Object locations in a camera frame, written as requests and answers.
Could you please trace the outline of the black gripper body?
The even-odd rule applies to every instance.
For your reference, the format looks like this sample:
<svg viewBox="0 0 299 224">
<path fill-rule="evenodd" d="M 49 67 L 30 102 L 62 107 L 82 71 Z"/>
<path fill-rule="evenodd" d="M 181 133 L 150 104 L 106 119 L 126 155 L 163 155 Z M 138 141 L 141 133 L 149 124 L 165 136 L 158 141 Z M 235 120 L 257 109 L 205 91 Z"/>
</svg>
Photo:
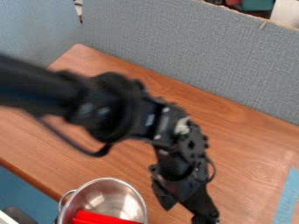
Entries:
<svg viewBox="0 0 299 224">
<path fill-rule="evenodd" d="M 179 180 L 165 178 L 159 164 L 153 164 L 150 171 L 154 194 L 162 208 L 170 211 L 181 204 L 194 214 L 191 224 L 221 224 L 221 212 L 207 190 L 211 182 L 209 164 L 201 162 Z"/>
</svg>

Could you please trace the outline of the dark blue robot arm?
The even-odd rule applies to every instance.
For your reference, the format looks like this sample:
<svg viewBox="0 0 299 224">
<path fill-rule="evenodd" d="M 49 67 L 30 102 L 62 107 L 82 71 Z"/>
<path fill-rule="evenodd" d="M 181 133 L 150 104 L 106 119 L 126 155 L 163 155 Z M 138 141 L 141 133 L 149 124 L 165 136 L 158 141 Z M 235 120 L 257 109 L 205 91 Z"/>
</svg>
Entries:
<svg viewBox="0 0 299 224">
<path fill-rule="evenodd" d="M 178 204 L 193 213 L 191 224 L 221 224 L 221 212 L 209 195 L 217 175 L 209 138 L 177 103 L 151 96 L 141 80 L 117 72 L 85 77 L 53 72 L 0 54 L 0 106 L 18 108 L 37 120 L 61 116 L 79 125 L 105 146 L 86 150 L 47 122 L 42 125 L 83 154 L 102 158 L 115 144 L 142 140 L 154 147 L 151 171 L 155 197 L 170 210 Z"/>
</svg>

